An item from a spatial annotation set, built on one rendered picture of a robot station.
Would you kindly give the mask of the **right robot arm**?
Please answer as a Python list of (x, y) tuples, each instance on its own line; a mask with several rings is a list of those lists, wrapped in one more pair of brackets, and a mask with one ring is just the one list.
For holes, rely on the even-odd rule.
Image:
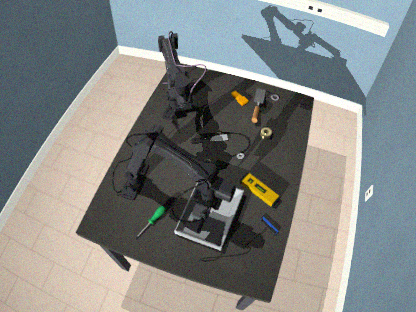
[[(212, 195), (214, 193), (215, 197), (227, 202), (231, 202), (231, 194), (233, 195), (236, 191), (235, 185), (225, 182), (223, 181), (223, 178), (217, 176), (219, 173), (217, 163), (207, 159), (204, 160), (185, 151), (173, 143), (171, 140), (169, 140), (165, 134), (162, 133), (163, 129), (164, 127), (161, 125), (155, 125), (145, 129), (145, 131), (142, 133), (144, 135), (141, 135), (131, 148), (133, 155), (130, 163), (128, 163), (125, 168), (126, 174), (124, 177), (127, 178), (127, 181), (121, 192), (121, 196), (130, 200), (135, 199), (145, 174), (149, 168), (149, 164), (144, 162), (151, 151), (168, 159), (183, 169), (198, 184), (204, 182), (208, 178), (208, 174), (202, 169), (203, 167), (209, 173), (209, 179), (205, 183), (199, 185), (201, 192), (204, 195)], [(158, 136), (159, 133), (160, 136)], [(145, 134), (152, 134), (158, 138)], [(141, 167), (141, 164), (142, 172), (140, 170), (140, 173), (139, 168)]]

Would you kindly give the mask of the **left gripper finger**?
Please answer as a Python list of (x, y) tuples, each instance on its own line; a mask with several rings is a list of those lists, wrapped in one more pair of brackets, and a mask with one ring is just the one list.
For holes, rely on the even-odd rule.
[[(173, 119), (174, 119), (174, 121), (176, 121), (176, 124), (174, 123)], [(176, 114), (172, 114), (172, 115), (171, 115), (171, 122), (175, 125), (175, 127), (176, 127), (176, 128), (178, 128), (178, 129), (177, 129), (177, 130), (178, 130), (178, 132), (180, 132), (180, 129), (179, 129), (179, 125), (178, 125), (178, 121), (177, 121)], [(176, 125), (177, 125), (178, 127), (177, 127)]]
[[(199, 113), (200, 112), (200, 113)], [(199, 108), (198, 116), (200, 120), (201, 127), (203, 128), (203, 114), (204, 114), (204, 108)], [(202, 120), (202, 123), (201, 123)]]

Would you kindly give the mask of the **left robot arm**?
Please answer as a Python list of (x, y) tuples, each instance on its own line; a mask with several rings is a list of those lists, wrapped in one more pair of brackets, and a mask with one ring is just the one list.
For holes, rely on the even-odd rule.
[[(160, 37), (160, 44), (159, 44), (159, 37)], [(171, 34), (170, 37), (172, 38), (165, 38), (164, 35), (158, 36), (158, 46), (160, 47), (160, 52), (162, 52), (162, 55), (164, 57), (165, 64), (166, 64), (167, 81), (168, 81), (167, 88), (169, 91), (167, 92), (168, 94), (167, 99), (169, 100), (169, 105), (167, 109), (165, 110), (164, 114), (162, 115), (162, 117), (168, 120), (171, 120), (170, 115), (174, 114), (174, 108), (178, 107), (176, 97), (179, 95), (184, 96), (185, 94), (188, 94), (189, 96), (189, 93), (187, 90), (188, 88), (187, 84), (189, 83), (189, 80), (187, 80), (187, 77), (189, 77), (188, 71), (186, 72), (184, 70), (184, 67), (176, 66), (175, 64), (176, 62), (177, 65), (182, 65), (178, 58), (177, 51), (176, 51), (176, 49), (178, 49), (178, 34), (177, 33)], [(168, 59), (166, 58), (166, 55)], [(170, 83), (168, 79), (170, 80)], [(176, 79), (176, 87), (175, 87), (175, 79)], [(192, 103), (180, 105), (182, 108), (181, 111), (192, 109), (192, 105), (195, 105), (193, 98), (192, 100), (193, 100)]]

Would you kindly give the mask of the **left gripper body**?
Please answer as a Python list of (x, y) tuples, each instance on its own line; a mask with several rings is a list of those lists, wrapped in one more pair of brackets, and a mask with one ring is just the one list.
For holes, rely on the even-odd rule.
[[(177, 96), (176, 100), (177, 100), (178, 107), (179, 107), (179, 105), (182, 105), (182, 104), (192, 103), (193, 102), (192, 98), (194, 99), (194, 95), (189, 96), (189, 99), (188, 99), (188, 94), (185, 94), (184, 96), (181, 96), (181, 95)], [(187, 100), (188, 100), (188, 102), (187, 102)], [(192, 109), (184, 110), (184, 112), (183, 112), (183, 111), (180, 111), (180, 108), (178, 108), (178, 107), (174, 108), (174, 114), (176, 114), (177, 119), (187, 117), (186, 111), (189, 112), (189, 113), (192, 112), (192, 111), (193, 112), (195, 112), (195, 111), (199, 112), (199, 108), (204, 108), (203, 106), (198, 107), (198, 103), (195, 103), (195, 105), (192, 105)], [(176, 111), (178, 111), (178, 112), (176, 112)]]

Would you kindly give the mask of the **green-handled screwdriver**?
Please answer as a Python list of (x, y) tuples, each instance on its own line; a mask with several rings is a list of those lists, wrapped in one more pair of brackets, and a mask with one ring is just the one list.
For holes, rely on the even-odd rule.
[[(162, 216), (166, 211), (166, 207), (165, 206), (160, 206), (155, 214), (149, 219), (149, 224), (154, 224), (154, 222), (160, 217)], [(149, 224), (140, 232), (140, 234), (149, 226)]]

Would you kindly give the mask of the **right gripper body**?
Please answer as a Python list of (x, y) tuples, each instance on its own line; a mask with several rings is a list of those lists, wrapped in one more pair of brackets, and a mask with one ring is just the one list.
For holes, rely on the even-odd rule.
[[(195, 194), (194, 194), (193, 199), (198, 200), (198, 201), (197, 201), (196, 205), (194, 206), (192, 215), (198, 216), (198, 217), (206, 220), (208, 209), (211, 207), (213, 209), (218, 210), (222, 200), (219, 199), (219, 198), (216, 198), (215, 194), (206, 196), (200, 191), (201, 190), (198, 187)], [(202, 194), (202, 196), (201, 196), (201, 194)], [(205, 217), (203, 218), (204, 215), (205, 215)]]

